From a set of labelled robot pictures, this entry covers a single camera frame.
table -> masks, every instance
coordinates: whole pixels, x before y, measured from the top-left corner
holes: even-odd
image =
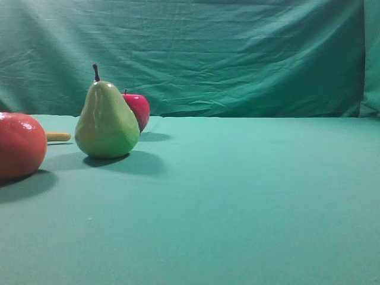
[[[34,115],[74,134],[77,118]],[[0,189],[1,284],[376,284],[380,121],[152,116]]]

teal surface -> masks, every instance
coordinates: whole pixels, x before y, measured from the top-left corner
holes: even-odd
[[[380,116],[380,2],[365,0],[366,76],[361,116]]]
[[[112,163],[51,144],[0,189],[1,284],[375,284],[379,142],[364,118],[152,117]]]
[[[152,115],[357,116],[362,0],[2,0],[0,110],[78,116],[93,80]]]

